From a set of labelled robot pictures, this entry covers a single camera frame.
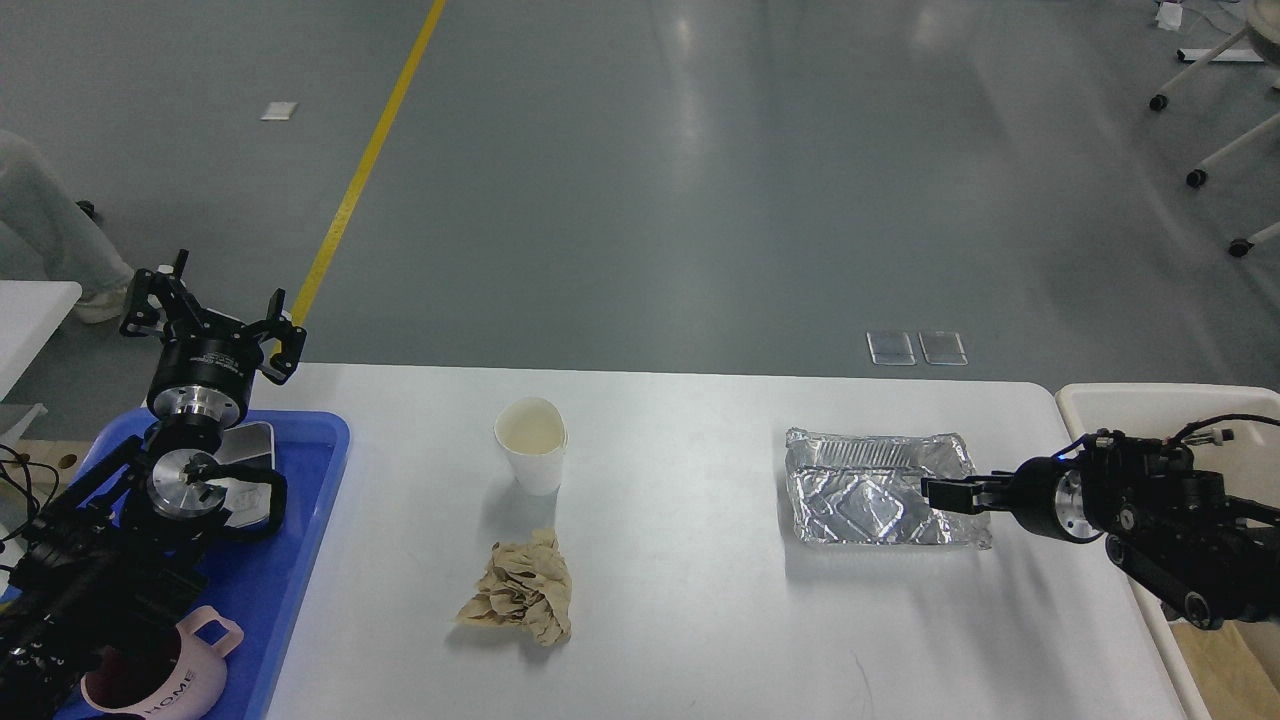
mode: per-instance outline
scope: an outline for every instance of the chair wheel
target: chair wheel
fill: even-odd
[[[1253,247],[1252,242],[1244,240],[1243,237],[1238,237],[1231,241],[1231,245],[1226,246],[1226,251],[1231,254],[1231,258],[1244,258],[1249,254],[1251,247]]]

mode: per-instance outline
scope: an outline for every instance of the white paper cup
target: white paper cup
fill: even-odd
[[[506,451],[521,489],[529,495],[556,492],[568,432],[554,405],[541,397],[517,400],[498,415],[493,434]]]

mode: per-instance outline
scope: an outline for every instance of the white chair leg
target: white chair leg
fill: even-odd
[[[1276,237],[1280,237],[1280,223],[1276,223],[1268,228],[1263,228],[1251,234],[1249,237],[1238,237],[1233,240],[1231,245],[1228,246],[1226,251],[1230,252],[1233,258],[1244,258],[1244,255],[1254,245],[1268,240],[1274,240]]]
[[[1233,140],[1230,143],[1228,143],[1217,152],[1197,163],[1196,169],[1187,173],[1187,184],[1192,187],[1199,187],[1204,184],[1206,182],[1208,182],[1208,170],[1213,165],[1220,163],[1222,158],[1226,158],[1231,152],[1235,152],[1236,150],[1244,147],[1251,142],[1257,142],[1258,138],[1265,137],[1268,132],[1276,129],[1277,127],[1280,127],[1280,113],[1271,115],[1268,119],[1258,124],[1258,127]]]
[[[1192,63],[1190,67],[1188,67],[1185,70],[1170,78],[1169,82],[1162,85],[1160,90],[1156,91],[1155,97],[1151,99],[1151,102],[1147,102],[1147,106],[1156,111],[1164,110],[1169,105],[1169,92],[1171,90],[1187,82],[1187,78],[1198,73],[1199,69],[1210,64],[1213,60],[1213,58],[1217,58],[1219,55],[1225,53],[1229,47],[1239,42],[1240,38],[1244,37],[1244,33],[1248,31],[1248,28],[1249,26],[1245,24],[1244,27],[1240,28],[1239,32],[1224,40],[1217,47],[1206,53],[1203,58]]]

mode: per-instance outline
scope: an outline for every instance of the aluminum foil tray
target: aluminum foil tray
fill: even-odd
[[[920,478],[975,474],[957,434],[847,437],[787,430],[787,495],[809,544],[991,547],[991,520],[929,507]]]

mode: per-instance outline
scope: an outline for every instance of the trousers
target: trousers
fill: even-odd
[[[40,151],[3,129],[0,223],[40,255],[49,279],[78,282],[86,297],[133,278],[133,269],[70,199]]]

